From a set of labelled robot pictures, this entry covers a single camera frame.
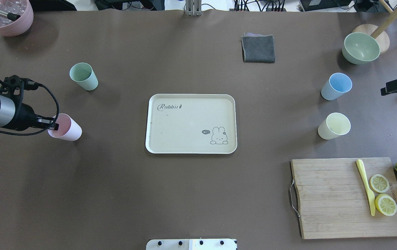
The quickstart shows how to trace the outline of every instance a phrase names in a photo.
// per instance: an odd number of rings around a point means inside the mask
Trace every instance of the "yellow knife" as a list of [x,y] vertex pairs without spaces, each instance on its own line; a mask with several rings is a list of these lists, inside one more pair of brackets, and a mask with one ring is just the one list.
[[367,192],[368,204],[370,205],[370,214],[372,216],[375,216],[375,211],[376,211],[375,193],[368,186],[367,174],[365,173],[364,162],[361,159],[359,159],[356,161],[356,165],[358,166],[359,174],[361,174],[362,182],[364,183],[364,187],[365,187],[365,192]]

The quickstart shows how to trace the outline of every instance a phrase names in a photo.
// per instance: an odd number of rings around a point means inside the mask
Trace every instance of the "cutting board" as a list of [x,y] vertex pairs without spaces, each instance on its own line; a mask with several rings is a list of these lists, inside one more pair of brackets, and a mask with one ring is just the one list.
[[[358,158],[295,159],[291,162],[303,239],[397,236],[397,213],[370,215],[367,195],[356,166]],[[390,158],[361,158],[367,179],[382,174],[386,192],[397,203],[397,180]]]

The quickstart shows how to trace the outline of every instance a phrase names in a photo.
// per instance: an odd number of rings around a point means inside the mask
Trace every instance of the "white label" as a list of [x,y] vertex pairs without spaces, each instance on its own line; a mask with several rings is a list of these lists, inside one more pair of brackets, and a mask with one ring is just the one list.
[[308,6],[319,5],[319,3],[321,3],[321,0],[313,0]]

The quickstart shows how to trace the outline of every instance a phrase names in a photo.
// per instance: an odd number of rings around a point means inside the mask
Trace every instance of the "gray towel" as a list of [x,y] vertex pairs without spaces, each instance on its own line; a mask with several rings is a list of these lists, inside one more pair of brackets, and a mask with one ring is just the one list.
[[273,35],[245,33],[242,36],[242,49],[245,62],[274,63],[276,61]]

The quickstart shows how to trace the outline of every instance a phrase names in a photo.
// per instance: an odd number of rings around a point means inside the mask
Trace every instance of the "ice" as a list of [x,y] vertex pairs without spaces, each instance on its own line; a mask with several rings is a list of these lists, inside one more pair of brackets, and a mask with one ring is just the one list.
[[[0,9],[6,12],[10,12],[17,15],[22,15],[27,7],[27,2],[25,0],[17,1],[0,1]],[[12,21],[9,19],[0,17],[0,27],[11,24]]]

